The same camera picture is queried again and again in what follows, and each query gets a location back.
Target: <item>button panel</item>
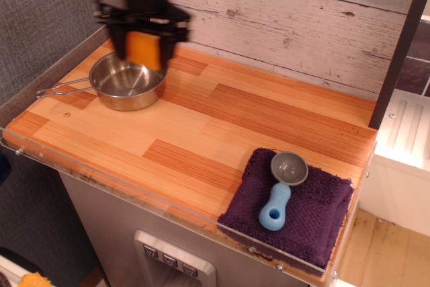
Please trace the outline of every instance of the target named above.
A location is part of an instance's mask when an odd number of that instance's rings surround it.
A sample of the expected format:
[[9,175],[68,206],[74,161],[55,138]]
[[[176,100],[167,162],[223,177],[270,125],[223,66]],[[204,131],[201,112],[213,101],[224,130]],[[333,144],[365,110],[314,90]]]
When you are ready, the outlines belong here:
[[176,268],[177,267],[177,260],[170,255],[163,254],[163,260],[165,264],[170,265],[171,267]]
[[152,258],[158,258],[159,257],[159,253],[157,252],[156,249],[149,247],[148,245],[143,245],[143,248],[145,250],[145,253],[152,257]]
[[197,269],[195,269],[194,267],[191,267],[190,265],[187,265],[186,263],[182,264],[182,270],[187,275],[197,277]]

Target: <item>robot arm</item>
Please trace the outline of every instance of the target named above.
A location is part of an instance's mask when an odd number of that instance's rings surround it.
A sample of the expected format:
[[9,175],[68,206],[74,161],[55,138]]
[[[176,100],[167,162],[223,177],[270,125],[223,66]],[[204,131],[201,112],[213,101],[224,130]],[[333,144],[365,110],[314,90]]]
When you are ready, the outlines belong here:
[[166,69],[176,43],[187,41],[190,16],[168,0],[95,2],[95,20],[107,26],[121,59]]

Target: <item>purple dish cloth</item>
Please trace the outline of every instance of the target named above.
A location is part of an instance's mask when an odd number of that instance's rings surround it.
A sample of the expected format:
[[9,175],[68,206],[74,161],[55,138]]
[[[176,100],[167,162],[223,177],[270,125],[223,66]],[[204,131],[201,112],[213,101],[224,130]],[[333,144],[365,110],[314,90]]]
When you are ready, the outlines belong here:
[[270,170],[274,155],[264,148],[253,152],[243,182],[218,222],[325,269],[351,200],[351,180],[308,166],[306,181],[291,187],[285,225],[269,231],[258,216],[277,183]]

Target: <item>wooden countertop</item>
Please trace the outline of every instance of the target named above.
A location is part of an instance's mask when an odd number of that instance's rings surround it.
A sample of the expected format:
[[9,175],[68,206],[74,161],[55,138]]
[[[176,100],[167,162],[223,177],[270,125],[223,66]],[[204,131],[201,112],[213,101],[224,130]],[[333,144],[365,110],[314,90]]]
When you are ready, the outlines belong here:
[[[111,51],[107,41],[60,82],[87,77]],[[259,147],[294,151],[357,188],[376,139],[367,127],[373,108],[371,101],[178,48],[155,104],[119,112],[92,90],[55,95],[36,100],[3,136],[122,197],[148,201],[148,192],[216,221]]]

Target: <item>stainless steel pot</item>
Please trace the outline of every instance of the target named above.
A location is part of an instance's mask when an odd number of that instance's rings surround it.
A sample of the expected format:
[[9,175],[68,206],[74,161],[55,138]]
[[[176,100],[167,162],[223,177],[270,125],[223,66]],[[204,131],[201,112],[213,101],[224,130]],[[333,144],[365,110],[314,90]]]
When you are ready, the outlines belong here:
[[[66,82],[50,89],[39,90],[36,97],[65,95],[94,89],[107,107],[120,111],[143,109],[156,102],[165,91],[167,69],[156,71],[121,60],[116,53],[99,59],[91,68],[89,78]],[[50,92],[64,85],[89,80],[91,87],[68,92]]]

